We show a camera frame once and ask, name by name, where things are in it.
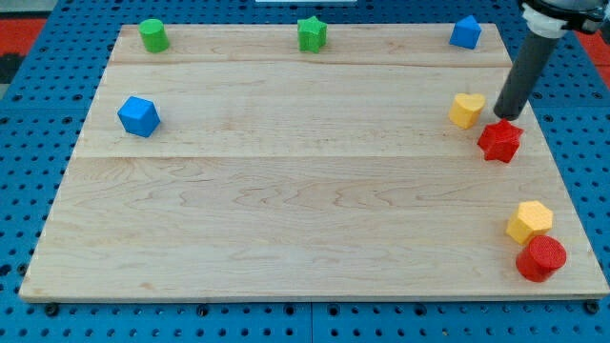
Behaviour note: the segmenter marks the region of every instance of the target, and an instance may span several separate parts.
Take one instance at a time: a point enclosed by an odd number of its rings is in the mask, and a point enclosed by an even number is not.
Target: toy block
[[[536,236],[517,255],[517,269],[526,279],[544,282],[565,265],[567,253],[561,243],[549,236]]]
[[[539,201],[525,201],[518,204],[508,220],[506,234],[517,243],[524,245],[535,236],[543,235],[553,228],[553,212]]]
[[[477,144],[483,149],[485,160],[509,163],[519,149],[519,138],[523,130],[511,125],[506,119],[485,126]]]
[[[161,122],[152,101],[130,96],[118,111],[125,131],[149,137]]]
[[[474,49],[480,36],[480,25],[473,15],[469,15],[454,25],[449,44],[466,49]]]
[[[485,95],[458,93],[449,110],[449,119],[463,129],[472,128],[485,106]]]
[[[301,51],[318,53],[326,45],[326,23],[315,16],[309,19],[299,19],[297,22],[298,48]]]
[[[163,22],[159,19],[146,19],[138,26],[144,48],[149,52],[161,52],[170,46]]]

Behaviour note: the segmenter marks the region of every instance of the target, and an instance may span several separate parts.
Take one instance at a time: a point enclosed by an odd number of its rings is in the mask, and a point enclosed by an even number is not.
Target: green block
[[[298,48],[301,51],[318,53],[326,45],[326,23],[315,16],[309,19],[299,19],[296,22],[298,30]]]
[[[144,48],[150,52],[161,52],[170,46],[163,22],[159,19],[146,19],[138,27]]]

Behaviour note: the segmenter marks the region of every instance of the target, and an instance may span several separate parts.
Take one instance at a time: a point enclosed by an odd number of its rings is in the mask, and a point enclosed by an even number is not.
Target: blue block
[[[152,101],[130,96],[118,111],[125,131],[142,137],[150,136],[161,120]]]
[[[477,46],[479,36],[480,25],[474,16],[469,15],[456,23],[449,44],[474,49]]]

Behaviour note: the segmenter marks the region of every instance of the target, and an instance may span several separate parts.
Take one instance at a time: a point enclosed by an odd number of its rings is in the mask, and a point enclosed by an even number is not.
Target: wood grain
[[[510,67],[498,31],[476,50],[450,25],[331,26],[320,54],[294,26],[120,33],[21,296],[32,302],[599,298],[608,287],[531,109],[510,165],[476,140]],[[448,120],[482,92],[470,130]],[[162,124],[124,133],[151,99]],[[519,201],[555,212],[567,265],[543,284],[504,234]]]

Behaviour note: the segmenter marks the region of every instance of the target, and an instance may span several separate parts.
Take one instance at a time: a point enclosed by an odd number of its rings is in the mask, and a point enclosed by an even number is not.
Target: green cylinder
[[[139,30],[146,50],[161,52],[170,46],[170,41],[163,28],[163,22],[159,19],[146,19],[140,23]]]

